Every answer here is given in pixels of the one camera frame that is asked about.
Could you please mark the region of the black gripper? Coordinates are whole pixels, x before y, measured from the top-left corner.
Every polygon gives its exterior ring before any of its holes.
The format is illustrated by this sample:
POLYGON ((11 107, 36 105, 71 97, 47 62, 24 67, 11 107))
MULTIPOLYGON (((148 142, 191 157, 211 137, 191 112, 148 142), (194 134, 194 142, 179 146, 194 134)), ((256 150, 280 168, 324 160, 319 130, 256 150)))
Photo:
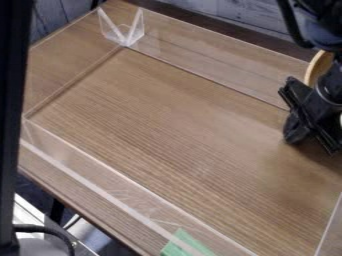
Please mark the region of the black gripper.
POLYGON ((314 137, 326 152, 332 155, 342 150, 342 106, 328 102, 315 88, 288 77, 279 88, 279 95, 290 108, 283 126, 287 144, 299 144, 314 137))

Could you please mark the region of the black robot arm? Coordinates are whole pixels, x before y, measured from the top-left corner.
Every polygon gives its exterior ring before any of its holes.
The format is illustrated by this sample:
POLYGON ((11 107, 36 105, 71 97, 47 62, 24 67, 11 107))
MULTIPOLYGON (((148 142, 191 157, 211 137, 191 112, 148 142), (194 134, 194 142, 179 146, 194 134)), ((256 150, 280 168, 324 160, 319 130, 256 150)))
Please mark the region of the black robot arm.
POLYGON ((342 0, 276 0, 288 34, 303 48, 332 54, 327 71, 308 87, 290 76, 279 95, 290 108, 283 138, 314 137, 330 154, 342 150, 342 0))

